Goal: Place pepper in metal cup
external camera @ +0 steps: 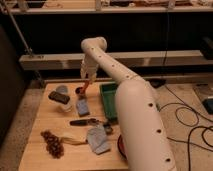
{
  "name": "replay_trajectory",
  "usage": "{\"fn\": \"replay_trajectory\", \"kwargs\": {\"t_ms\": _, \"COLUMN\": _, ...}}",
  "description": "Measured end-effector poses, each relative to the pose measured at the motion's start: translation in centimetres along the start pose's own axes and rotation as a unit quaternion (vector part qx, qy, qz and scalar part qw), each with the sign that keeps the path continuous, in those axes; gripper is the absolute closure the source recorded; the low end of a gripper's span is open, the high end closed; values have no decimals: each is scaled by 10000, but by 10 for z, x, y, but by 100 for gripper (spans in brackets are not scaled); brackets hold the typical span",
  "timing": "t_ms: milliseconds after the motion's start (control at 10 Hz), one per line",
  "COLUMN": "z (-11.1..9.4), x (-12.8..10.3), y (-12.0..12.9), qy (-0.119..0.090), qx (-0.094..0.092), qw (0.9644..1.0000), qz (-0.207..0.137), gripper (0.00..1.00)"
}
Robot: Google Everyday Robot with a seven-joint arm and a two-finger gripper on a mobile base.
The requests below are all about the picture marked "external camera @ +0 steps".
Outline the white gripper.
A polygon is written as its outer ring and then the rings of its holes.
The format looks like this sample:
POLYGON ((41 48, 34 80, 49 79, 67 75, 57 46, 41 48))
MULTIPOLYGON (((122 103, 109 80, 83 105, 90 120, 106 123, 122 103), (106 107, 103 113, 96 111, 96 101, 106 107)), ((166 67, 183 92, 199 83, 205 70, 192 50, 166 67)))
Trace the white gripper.
POLYGON ((89 82, 93 83, 96 80, 98 67, 98 63, 90 57, 85 57, 82 60, 80 75, 82 79, 88 79, 83 85, 82 92, 86 92, 89 82))

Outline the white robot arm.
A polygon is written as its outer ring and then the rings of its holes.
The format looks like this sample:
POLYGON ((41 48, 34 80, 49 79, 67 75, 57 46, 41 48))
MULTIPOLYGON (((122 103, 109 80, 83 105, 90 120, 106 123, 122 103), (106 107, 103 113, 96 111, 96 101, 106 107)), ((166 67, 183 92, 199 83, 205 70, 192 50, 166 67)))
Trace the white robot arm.
POLYGON ((166 131, 157 109, 157 92, 148 81, 106 53, 104 37, 81 42, 85 57, 81 77, 91 82, 98 68, 117 84, 115 108, 130 171, 177 171, 166 131))

